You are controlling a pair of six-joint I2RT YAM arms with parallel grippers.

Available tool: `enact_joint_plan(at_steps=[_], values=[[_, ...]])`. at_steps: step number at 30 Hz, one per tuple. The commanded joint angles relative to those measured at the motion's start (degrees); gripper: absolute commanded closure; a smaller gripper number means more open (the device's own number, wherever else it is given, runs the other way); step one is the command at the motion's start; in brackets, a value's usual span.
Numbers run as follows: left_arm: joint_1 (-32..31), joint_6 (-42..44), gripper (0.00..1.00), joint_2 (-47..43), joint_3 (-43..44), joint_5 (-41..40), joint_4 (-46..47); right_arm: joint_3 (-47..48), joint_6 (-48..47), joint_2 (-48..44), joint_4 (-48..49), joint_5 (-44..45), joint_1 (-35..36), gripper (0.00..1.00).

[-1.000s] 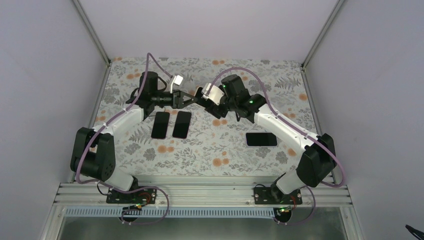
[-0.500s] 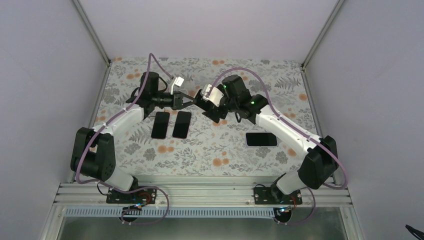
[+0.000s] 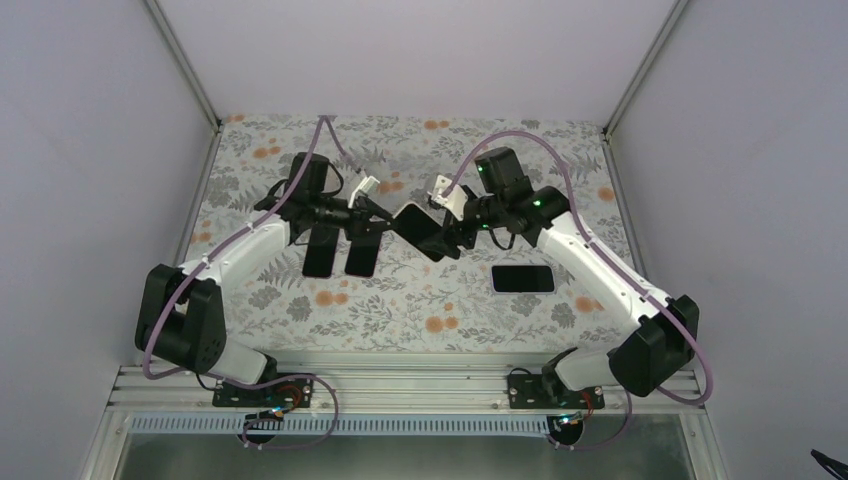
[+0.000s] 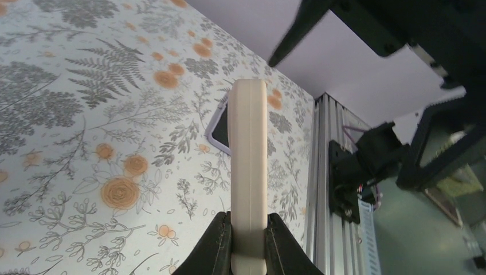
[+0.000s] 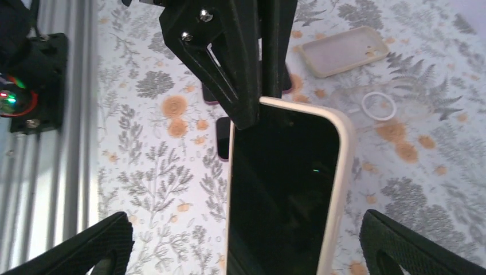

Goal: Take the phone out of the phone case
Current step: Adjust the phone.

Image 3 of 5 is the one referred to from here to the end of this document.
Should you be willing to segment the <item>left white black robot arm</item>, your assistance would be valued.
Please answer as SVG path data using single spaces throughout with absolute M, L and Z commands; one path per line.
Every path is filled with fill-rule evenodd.
M 157 357 L 172 363 L 175 372 L 237 385 L 255 405 L 276 396 L 275 359 L 229 339 L 224 295 L 295 245 L 302 234 L 309 236 L 303 276 L 331 276 L 341 236 L 350 243 L 347 272 L 372 275 L 381 236 L 395 223 L 369 197 L 379 184 L 373 176 L 364 177 L 347 199 L 326 191 L 327 175 L 334 168 L 324 156 L 297 154 L 290 177 L 274 184 L 247 223 L 212 252 L 179 266 L 160 264 L 148 273 L 134 335 L 147 378 L 156 376 L 150 362 Z

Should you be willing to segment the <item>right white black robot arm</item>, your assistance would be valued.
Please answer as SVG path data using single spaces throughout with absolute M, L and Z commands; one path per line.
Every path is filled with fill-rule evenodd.
M 619 385 L 646 397 L 695 356 L 691 345 L 700 309 L 687 295 L 669 296 L 630 268 L 594 236 L 571 202 L 552 186 L 536 189 L 516 153 L 500 147 L 478 156 L 474 165 L 485 194 L 435 178 L 430 202 L 448 215 L 426 246 L 456 258 L 479 232 L 505 228 L 573 275 L 617 323 L 618 335 L 598 346 L 572 348 L 547 367 L 541 391 L 565 407 L 587 387 Z

